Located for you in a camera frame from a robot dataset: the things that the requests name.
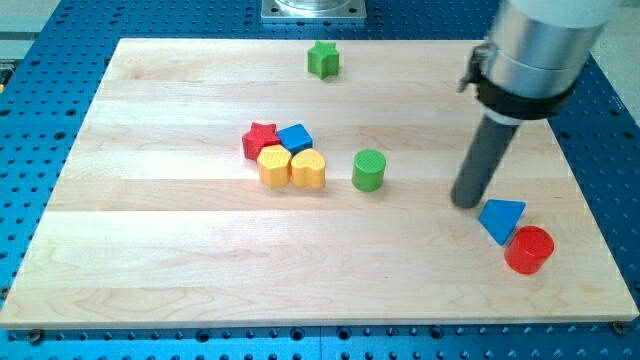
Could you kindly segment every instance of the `blue cube block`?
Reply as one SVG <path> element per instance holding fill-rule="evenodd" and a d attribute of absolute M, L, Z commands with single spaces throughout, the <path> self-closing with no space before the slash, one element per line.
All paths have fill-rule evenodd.
<path fill-rule="evenodd" d="M 516 228 L 525 206 L 521 201 L 490 199 L 478 220 L 498 244 L 504 245 Z"/>
<path fill-rule="evenodd" d="M 311 135 L 302 124 L 296 124 L 278 131 L 278 137 L 280 137 L 282 146 L 289 150 L 292 155 L 313 147 L 313 139 L 311 139 Z"/>

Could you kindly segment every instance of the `wooden board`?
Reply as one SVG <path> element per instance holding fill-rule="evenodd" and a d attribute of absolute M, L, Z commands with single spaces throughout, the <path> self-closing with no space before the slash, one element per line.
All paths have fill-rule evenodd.
<path fill-rule="evenodd" d="M 122 40 L 0 313 L 7 328 L 630 320 L 637 308 L 546 121 L 521 127 L 493 198 L 556 252 L 514 273 L 449 189 L 482 106 L 455 93 L 474 42 Z M 240 138 L 302 122 L 327 187 L 271 190 Z M 384 186 L 357 191 L 354 154 Z"/>

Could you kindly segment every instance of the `blue metal table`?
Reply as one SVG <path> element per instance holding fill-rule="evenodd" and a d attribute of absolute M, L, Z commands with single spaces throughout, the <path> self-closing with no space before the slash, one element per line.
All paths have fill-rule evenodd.
<path fill-rule="evenodd" d="M 364 25 L 261 24 L 259 0 L 63 0 L 0 95 L 0 287 L 10 286 L 16 275 L 120 38 L 480 39 L 497 5 L 497 0 L 368 0 Z M 593 59 L 570 105 L 549 123 L 637 302 L 640 129 Z M 639 321 L 291 325 L 44 334 L 0 329 L 0 359 L 640 358 Z"/>

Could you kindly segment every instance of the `yellow hexagon block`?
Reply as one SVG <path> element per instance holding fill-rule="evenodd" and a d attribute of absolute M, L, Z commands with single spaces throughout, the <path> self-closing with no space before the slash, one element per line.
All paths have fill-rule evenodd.
<path fill-rule="evenodd" d="M 325 185 L 326 163 L 322 155 L 314 149 L 299 152 L 291 160 L 293 185 L 321 189 Z"/>
<path fill-rule="evenodd" d="M 260 181 L 269 187 L 285 186 L 291 177 L 291 153 L 282 145 L 262 148 L 258 155 Z"/>

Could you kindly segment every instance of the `toy block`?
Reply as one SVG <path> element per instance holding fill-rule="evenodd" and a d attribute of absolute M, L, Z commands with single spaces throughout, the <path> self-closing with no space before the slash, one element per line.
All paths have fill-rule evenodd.
<path fill-rule="evenodd" d="M 291 177 L 291 153 L 282 145 L 262 148 L 258 155 L 260 181 L 271 188 L 285 186 Z"/>
<path fill-rule="evenodd" d="M 291 160 L 291 179 L 295 186 L 321 189 L 325 185 L 326 163 L 314 149 L 299 152 Z"/>
<path fill-rule="evenodd" d="M 322 80 L 327 76 L 338 75 L 340 53 L 336 50 L 336 43 L 316 41 L 316 45 L 307 51 L 307 70 Z"/>
<path fill-rule="evenodd" d="M 498 244 L 504 245 L 516 228 L 525 206 L 521 201 L 490 199 L 478 220 Z"/>
<path fill-rule="evenodd" d="M 295 155 L 304 149 L 313 147 L 313 139 L 302 124 L 296 124 L 278 131 L 278 137 L 287 150 Z"/>
<path fill-rule="evenodd" d="M 276 125 L 251 124 L 251 130 L 242 136 L 242 147 L 244 157 L 249 160 L 256 160 L 260 150 L 265 146 L 279 145 L 280 138 L 276 134 Z"/>
<path fill-rule="evenodd" d="M 507 264 L 521 274 L 535 274 L 551 256 L 555 245 L 549 233 L 536 226 L 518 230 L 504 252 Z"/>
<path fill-rule="evenodd" d="M 378 150 L 365 149 L 353 159 L 351 183 L 356 189 L 366 192 L 375 191 L 382 186 L 387 160 Z"/>

